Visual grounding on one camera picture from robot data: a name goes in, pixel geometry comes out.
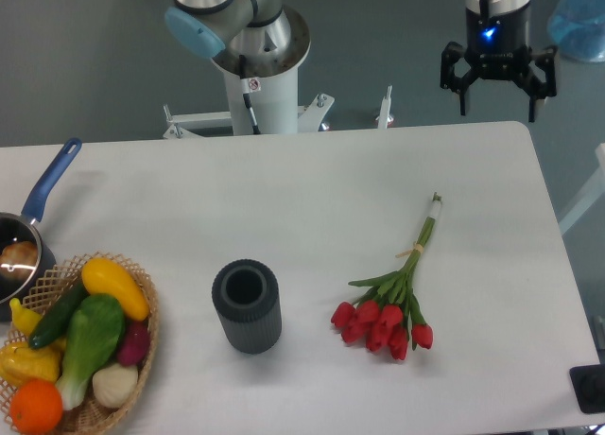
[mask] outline blue bottle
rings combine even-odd
[[[566,57],[605,61],[605,0],[560,0],[548,33]]]

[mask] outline orange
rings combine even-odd
[[[57,426],[63,415],[61,394],[49,381],[28,381],[12,396],[9,414],[22,433],[48,432]]]

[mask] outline red radish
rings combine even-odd
[[[137,364],[149,351],[150,343],[147,327],[141,322],[132,322],[117,351],[117,361],[123,366]]]

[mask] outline red tulip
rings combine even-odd
[[[400,361],[403,361],[404,359],[406,359],[407,342],[406,342],[406,345],[403,345],[401,347],[397,347],[397,348],[389,347],[389,349],[390,349],[390,355],[393,357],[393,359],[398,359]]]
[[[392,328],[396,324],[401,323],[404,320],[404,313],[398,305],[387,304],[382,309],[378,322],[388,328]]]
[[[359,306],[351,319],[349,324],[363,324],[363,323],[374,323],[380,317],[380,306],[374,300],[366,301],[364,304]]]
[[[344,331],[342,331],[342,339],[346,343],[353,343],[363,336],[372,328],[371,323],[349,323]]]
[[[396,324],[389,339],[390,355],[393,359],[404,360],[407,354],[407,331],[401,324]]]
[[[415,324],[412,328],[412,338],[419,346],[428,350],[433,345],[433,329],[428,324]]]
[[[332,322],[336,328],[344,328],[353,316],[354,312],[355,308],[352,304],[347,303],[346,301],[344,303],[340,303],[330,322]]]
[[[366,348],[371,352],[377,352],[389,343],[393,327],[386,327],[380,323],[374,323],[370,334],[366,338]]]

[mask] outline tulip bouquet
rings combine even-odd
[[[412,350],[417,346],[431,348],[433,330],[420,310],[412,279],[440,210],[441,197],[436,193],[414,248],[397,254],[397,257],[407,256],[400,270],[349,283],[354,287],[368,287],[368,290],[352,303],[341,303],[332,316],[332,323],[342,329],[341,336],[346,343],[366,336],[368,350],[377,352],[388,347],[392,357],[400,360],[406,359],[410,337]]]

